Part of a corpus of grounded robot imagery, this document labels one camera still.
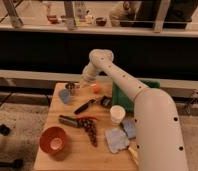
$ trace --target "metal bar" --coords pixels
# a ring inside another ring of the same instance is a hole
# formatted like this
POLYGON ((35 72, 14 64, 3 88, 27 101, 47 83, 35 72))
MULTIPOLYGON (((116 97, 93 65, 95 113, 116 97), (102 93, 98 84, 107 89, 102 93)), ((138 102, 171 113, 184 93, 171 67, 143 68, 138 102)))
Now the metal bar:
POLYGON ((15 9, 13 0, 3 0, 3 3, 10 16, 12 26, 14 28, 21 28, 23 26, 23 22, 15 9))
POLYGON ((171 0, 161 0, 159 10, 154 23, 154 32, 160 33, 163 30, 164 20, 166 18, 171 0))
POLYGON ((73 11, 73 2, 64 1, 64 8, 66 14, 66 26, 69 30, 74 30, 76 28, 74 11, 73 11))

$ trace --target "cup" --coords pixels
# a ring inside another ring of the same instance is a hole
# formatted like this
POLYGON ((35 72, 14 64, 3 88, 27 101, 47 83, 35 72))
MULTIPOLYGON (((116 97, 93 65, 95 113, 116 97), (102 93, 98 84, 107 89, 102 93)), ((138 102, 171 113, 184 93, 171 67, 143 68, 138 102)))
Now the cup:
POLYGON ((110 108, 111 121, 114 124, 120 124, 126 115, 125 109, 120 105, 114 105, 110 108))

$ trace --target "knife handle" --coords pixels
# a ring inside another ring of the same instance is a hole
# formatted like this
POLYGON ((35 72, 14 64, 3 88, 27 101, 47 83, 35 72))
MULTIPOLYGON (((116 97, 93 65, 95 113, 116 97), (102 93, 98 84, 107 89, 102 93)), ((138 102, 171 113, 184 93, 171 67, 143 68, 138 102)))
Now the knife handle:
POLYGON ((81 112, 83 112, 84 110, 86 110, 86 109, 89 107, 89 105, 90 105, 91 103, 94 103, 94 102, 95 102, 94 99, 89 100, 87 103, 81 105, 78 109, 76 109, 76 110, 74 111, 74 113, 75 113, 76 115, 78 115, 79 113, 81 113, 81 112))

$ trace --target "cloth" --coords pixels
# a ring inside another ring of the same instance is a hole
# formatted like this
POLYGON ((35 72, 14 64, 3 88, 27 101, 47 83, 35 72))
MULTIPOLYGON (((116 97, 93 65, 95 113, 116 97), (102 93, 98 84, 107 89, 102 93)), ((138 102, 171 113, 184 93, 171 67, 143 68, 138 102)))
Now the cloth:
POLYGON ((132 139, 132 138, 136 137, 136 130, 135 130, 135 127, 134 127, 133 120, 131 118, 124 119, 121 122, 121 124, 122 124, 122 127, 123 127, 124 131, 126 132, 127 137, 129 139, 132 139))
POLYGON ((120 150, 126 149, 130 144, 126 134, 119 128, 105 131, 105 137, 112 153, 117 153, 120 150))

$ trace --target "blue sponge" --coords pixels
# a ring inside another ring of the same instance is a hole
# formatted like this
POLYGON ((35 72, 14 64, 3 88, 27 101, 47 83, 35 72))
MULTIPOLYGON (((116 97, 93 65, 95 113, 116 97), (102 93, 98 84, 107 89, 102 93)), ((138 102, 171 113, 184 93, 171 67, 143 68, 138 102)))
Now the blue sponge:
POLYGON ((134 122, 131 118, 126 118, 121 122, 121 125, 124 129, 124 131, 127 134, 127 137, 129 139, 135 138, 136 137, 136 130, 134 127, 134 122))

